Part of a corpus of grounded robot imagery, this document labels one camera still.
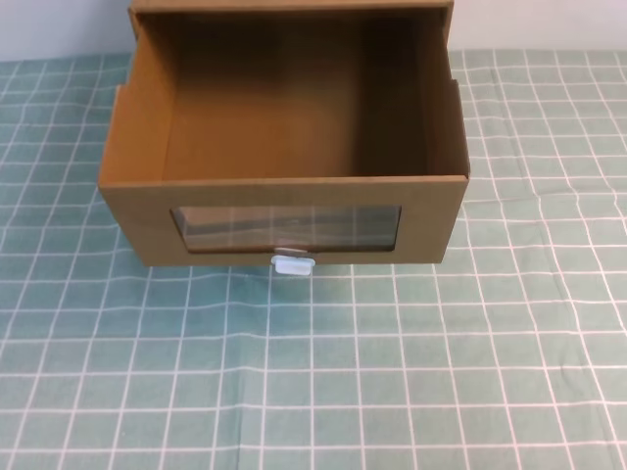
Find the drawer handle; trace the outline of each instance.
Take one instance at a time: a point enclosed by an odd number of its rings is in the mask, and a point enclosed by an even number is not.
[[[293,276],[309,276],[315,266],[315,260],[311,258],[286,257],[275,255],[272,257],[274,270],[278,274],[291,274]]]

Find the grid tablecloth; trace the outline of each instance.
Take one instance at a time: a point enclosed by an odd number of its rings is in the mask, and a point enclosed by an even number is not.
[[[0,64],[0,469],[626,468],[627,53],[451,54],[441,265],[155,268],[95,181],[129,57]]]

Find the drawer window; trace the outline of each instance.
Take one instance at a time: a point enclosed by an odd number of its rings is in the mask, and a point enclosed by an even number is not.
[[[399,206],[172,210],[190,253],[392,251],[400,215]]]

